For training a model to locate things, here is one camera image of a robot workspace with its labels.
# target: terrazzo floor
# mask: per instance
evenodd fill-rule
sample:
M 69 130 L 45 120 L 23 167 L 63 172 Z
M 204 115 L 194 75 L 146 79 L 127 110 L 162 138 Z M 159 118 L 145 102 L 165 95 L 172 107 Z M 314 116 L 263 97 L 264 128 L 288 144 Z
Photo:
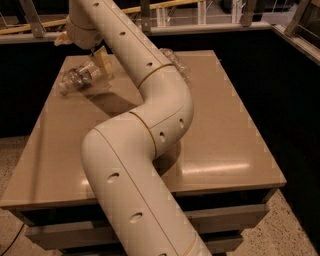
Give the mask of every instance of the terrazzo floor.
M 10 181 L 28 137 L 0 138 L 0 200 Z M 316 256 L 318 255 L 280 191 L 268 202 L 270 212 L 254 228 L 245 230 L 244 242 L 226 256 Z M 5 253 L 22 227 L 22 222 L 0 209 L 0 256 L 59 256 L 59 251 L 44 251 L 24 235 L 26 227 Z

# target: plastic bottle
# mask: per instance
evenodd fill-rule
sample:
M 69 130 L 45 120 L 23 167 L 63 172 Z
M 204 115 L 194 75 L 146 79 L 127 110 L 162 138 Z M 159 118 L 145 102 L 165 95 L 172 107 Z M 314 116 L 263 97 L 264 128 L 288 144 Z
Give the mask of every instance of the plastic bottle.
M 93 61 L 86 61 L 79 66 L 75 66 L 67 71 L 59 83 L 60 93 L 67 95 L 70 92 L 75 92 L 87 88 L 91 82 L 102 76 L 102 71 Z

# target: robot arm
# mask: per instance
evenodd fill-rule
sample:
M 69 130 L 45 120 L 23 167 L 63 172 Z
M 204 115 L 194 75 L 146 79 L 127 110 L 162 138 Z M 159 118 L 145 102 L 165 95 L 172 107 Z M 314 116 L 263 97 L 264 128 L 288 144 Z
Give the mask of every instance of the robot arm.
M 91 130 L 81 149 L 88 181 L 126 253 L 211 255 L 152 165 L 191 124 L 188 86 L 112 0 L 71 0 L 67 20 L 81 48 L 106 41 L 144 98 Z

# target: beige table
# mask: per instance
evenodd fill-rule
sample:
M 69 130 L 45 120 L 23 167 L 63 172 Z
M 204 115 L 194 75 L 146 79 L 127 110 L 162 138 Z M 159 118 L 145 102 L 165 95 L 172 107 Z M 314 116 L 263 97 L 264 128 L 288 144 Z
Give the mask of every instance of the beige table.
M 234 250 L 241 231 L 265 216 L 266 201 L 286 180 L 214 52 L 179 56 L 191 70 L 194 119 L 154 165 L 211 251 Z M 112 80 L 63 97 L 56 86 L 63 72 L 88 57 L 66 59 L 0 202 L 45 249 L 71 255 L 74 247 L 119 246 L 80 161 L 81 141 L 91 128 L 142 104 L 111 57 Z

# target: cable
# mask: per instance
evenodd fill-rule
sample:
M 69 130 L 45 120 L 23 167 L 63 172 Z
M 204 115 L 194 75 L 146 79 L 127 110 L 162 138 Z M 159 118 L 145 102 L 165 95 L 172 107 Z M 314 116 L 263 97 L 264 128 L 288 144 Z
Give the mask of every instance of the cable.
M 21 228 L 20 228 L 19 232 L 16 234 L 16 236 L 12 240 L 11 244 L 7 247 L 7 249 L 0 256 L 4 256 L 7 253 L 7 251 L 9 251 L 9 249 L 12 247 L 12 245 L 14 244 L 14 242 L 17 240 L 18 236 L 20 235 L 24 225 L 25 225 L 24 223 L 21 225 Z

